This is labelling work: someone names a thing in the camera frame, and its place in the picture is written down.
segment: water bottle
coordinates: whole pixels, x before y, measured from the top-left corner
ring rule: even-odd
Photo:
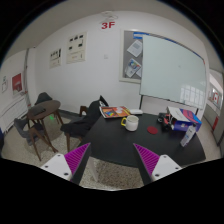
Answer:
[[[188,127],[184,138],[180,142],[180,144],[181,144],[182,147],[185,147],[188,144],[188,142],[194,136],[195,132],[196,132],[196,124],[193,123],[192,126],[189,126]]]

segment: colorful box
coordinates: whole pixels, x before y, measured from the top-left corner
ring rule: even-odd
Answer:
[[[193,123],[196,124],[197,132],[200,129],[202,122],[192,111],[175,107],[167,107],[167,111],[172,116],[172,130],[187,131],[188,127]]]

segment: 3f sign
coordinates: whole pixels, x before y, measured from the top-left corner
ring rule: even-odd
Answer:
[[[107,28],[111,28],[112,26],[115,25],[115,22],[109,22],[109,23],[102,23],[103,27],[101,27],[101,29],[107,29]]]

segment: book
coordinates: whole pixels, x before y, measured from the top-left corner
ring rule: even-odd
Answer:
[[[100,107],[104,118],[126,117],[131,115],[129,109],[125,106],[119,107]]]

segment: cup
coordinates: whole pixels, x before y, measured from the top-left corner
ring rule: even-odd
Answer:
[[[139,121],[139,118],[134,116],[134,115],[129,115],[126,117],[124,117],[121,121],[121,125],[122,126],[125,126],[125,128],[128,130],[128,131],[135,131],[137,130],[138,128],[138,121]]]

